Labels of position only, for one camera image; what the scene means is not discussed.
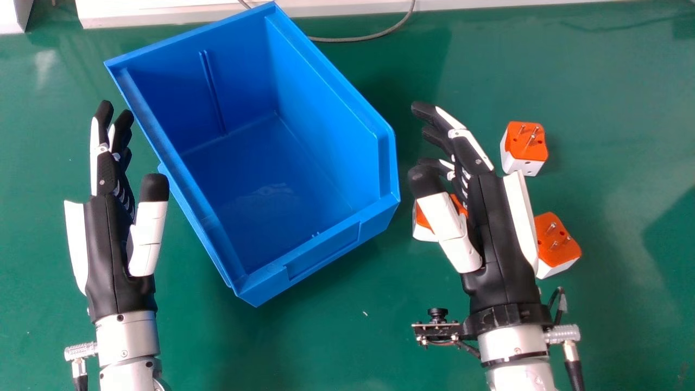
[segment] robot's right hand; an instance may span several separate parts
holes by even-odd
[[[113,124],[112,117],[113,106],[102,101],[91,125],[89,201],[65,201],[72,269],[93,323],[114,314],[157,311],[153,274],[169,200],[167,178],[148,174],[136,209],[126,176],[133,114],[123,111]]]

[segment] gray cable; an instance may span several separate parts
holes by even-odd
[[[238,0],[238,1],[247,10],[251,9],[251,6],[249,6],[249,4],[246,2],[246,0]],[[375,38],[383,37],[384,35],[388,35],[394,31],[398,30],[405,22],[408,21],[408,19],[410,19],[410,17],[413,15],[413,10],[415,9],[415,1],[416,0],[411,0],[410,9],[403,16],[403,18],[400,21],[398,21],[398,23],[396,23],[393,26],[387,28],[386,30],[380,31],[378,33],[374,33],[374,34],[370,34],[370,35],[362,35],[359,37],[345,37],[345,38],[309,37],[309,39],[314,41],[314,42],[339,43],[339,42],[362,42],[362,41],[369,41],[369,40],[373,40]]]

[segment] wire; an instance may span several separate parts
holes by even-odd
[[[560,321],[562,320],[562,314],[567,312],[567,301],[565,299],[563,287],[555,288],[553,294],[550,295],[550,300],[548,300],[548,309],[551,309],[553,307],[553,304],[555,304],[555,299],[558,297],[558,295],[559,301],[557,302],[557,311],[555,311],[555,320],[553,321],[553,323],[556,326],[560,324]]]
[[[247,10],[251,9],[251,6],[246,2],[246,0],[238,0],[239,4],[244,6]],[[326,43],[343,43],[343,42],[363,42],[363,41],[369,41],[373,40],[375,38],[381,38],[385,35],[388,35],[396,30],[398,30],[405,22],[410,19],[410,17],[413,15],[413,11],[415,10],[415,1],[416,0],[411,0],[410,2],[410,9],[408,10],[405,15],[403,15],[403,18],[398,21],[398,23],[394,24],[393,26],[387,28],[386,30],[380,31],[378,33],[374,34],[369,34],[369,35],[360,35],[359,37],[344,37],[344,38],[322,38],[322,37],[309,37],[310,40],[314,42],[326,42]]]

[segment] blue storage container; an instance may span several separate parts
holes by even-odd
[[[251,305],[389,224],[393,130],[273,3],[106,67],[222,278]]]

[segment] robotic hand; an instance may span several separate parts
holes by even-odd
[[[75,390],[87,390],[85,359],[99,356],[101,391],[164,391],[156,356],[159,336],[154,269],[169,200],[164,175],[142,179],[137,212],[126,177],[133,114],[111,123],[113,106],[102,101],[92,119],[90,179],[85,204],[65,201],[65,222],[77,286],[87,296],[97,341],[70,346]]]
[[[423,137],[450,161],[420,159],[408,172],[410,188],[471,299],[463,323],[447,321],[444,308],[431,308],[428,324],[412,325],[417,342],[466,349],[481,360],[495,391],[555,390],[548,347],[563,344],[573,388],[584,390],[579,328],[559,325],[564,291],[558,288],[544,305],[536,286],[537,237],[523,174],[498,177],[472,133],[441,108],[414,102],[411,110],[428,123]],[[451,182],[468,216],[459,213],[440,177]],[[553,321],[549,307],[558,294]],[[465,340],[477,340],[478,349]]]

